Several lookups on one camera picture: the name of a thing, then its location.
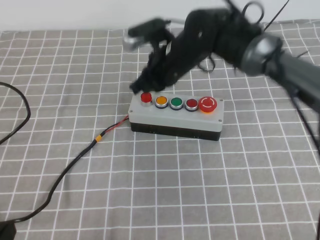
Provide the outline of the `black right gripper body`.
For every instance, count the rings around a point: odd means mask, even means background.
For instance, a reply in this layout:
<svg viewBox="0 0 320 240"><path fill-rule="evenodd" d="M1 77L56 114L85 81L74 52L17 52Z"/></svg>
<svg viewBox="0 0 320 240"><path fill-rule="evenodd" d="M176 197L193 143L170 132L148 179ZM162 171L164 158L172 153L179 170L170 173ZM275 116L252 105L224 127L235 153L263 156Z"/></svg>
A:
<svg viewBox="0 0 320 240"><path fill-rule="evenodd" d="M250 23L236 7L193 10L165 57L165 86L174 85L211 54L240 68L246 48L261 33L261 27Z"/></svg>

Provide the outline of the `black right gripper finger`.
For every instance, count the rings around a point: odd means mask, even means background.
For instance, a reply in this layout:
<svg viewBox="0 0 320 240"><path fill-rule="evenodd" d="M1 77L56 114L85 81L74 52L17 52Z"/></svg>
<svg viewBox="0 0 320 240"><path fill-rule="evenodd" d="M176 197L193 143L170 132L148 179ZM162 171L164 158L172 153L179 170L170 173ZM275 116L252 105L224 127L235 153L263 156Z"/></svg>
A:
<svg viewBox="0 0 320 240"><path fill-rule="evenodd" d="M152 42L151 45L153 50L146 67L129 86L135 95L139 92L160 92L175 84L175 59L166 54L167 45L160 46L159 42Z"/></svg>

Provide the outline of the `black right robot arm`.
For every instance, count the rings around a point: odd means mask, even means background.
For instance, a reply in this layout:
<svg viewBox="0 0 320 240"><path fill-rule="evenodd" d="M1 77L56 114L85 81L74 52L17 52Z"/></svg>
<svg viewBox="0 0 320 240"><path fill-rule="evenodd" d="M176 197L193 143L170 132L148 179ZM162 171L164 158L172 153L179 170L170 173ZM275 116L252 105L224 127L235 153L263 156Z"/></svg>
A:
<svg viewBox="0 0 320 240"><path fill-rule="evenodd" d="M134 93L160 92L215 54L247 76L270 77L290 96L320 110L320 68L286 53L281 38L250 23L234 6L190 12L177 36L166 25L155 18L128 30L129 38L153 47L147 66L130 85Z"/></svg>

